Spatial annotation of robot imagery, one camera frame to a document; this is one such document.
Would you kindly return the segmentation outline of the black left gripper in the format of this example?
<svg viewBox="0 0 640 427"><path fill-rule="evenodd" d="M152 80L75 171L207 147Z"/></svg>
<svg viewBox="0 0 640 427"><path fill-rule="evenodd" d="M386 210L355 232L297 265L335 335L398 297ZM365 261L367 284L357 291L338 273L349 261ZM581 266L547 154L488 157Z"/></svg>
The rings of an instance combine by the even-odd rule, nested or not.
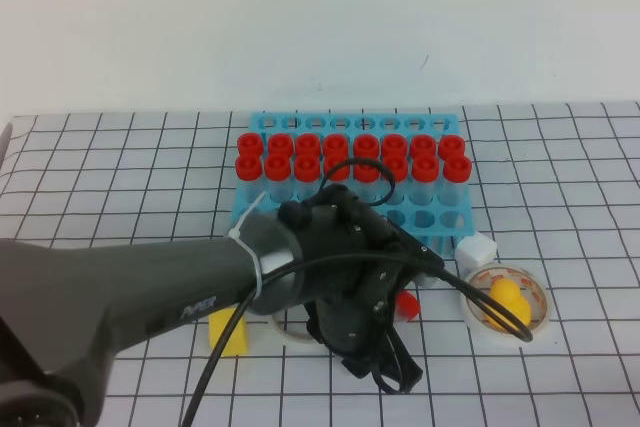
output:
<svg viewBox="0 0 640 427"><path fill-rule="evenodd" d="M423 370L390 326L392 306L409 282L443 270L443 260L345 187L287 201L277 218L295 237L296 262L310 265L282 278L284 306L306 306L319 342L353 376L371 375L384 393L410 393Z"/></svg>

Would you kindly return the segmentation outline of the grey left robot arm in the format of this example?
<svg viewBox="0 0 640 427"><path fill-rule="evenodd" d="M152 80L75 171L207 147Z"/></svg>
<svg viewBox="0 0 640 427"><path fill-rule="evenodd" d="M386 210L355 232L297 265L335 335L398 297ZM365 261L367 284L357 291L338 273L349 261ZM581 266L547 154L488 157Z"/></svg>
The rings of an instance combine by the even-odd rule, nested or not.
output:
<svg viewBox="0 0 640 427"><path fill-rule="evenodd" d="M94 426L118 353L224 308L304 306L311 337L352 373L404 388L420 373L394 329L397 294L443 271L397 223L332 186L226 236L49 249L1 244L1 422Z"/></svg>

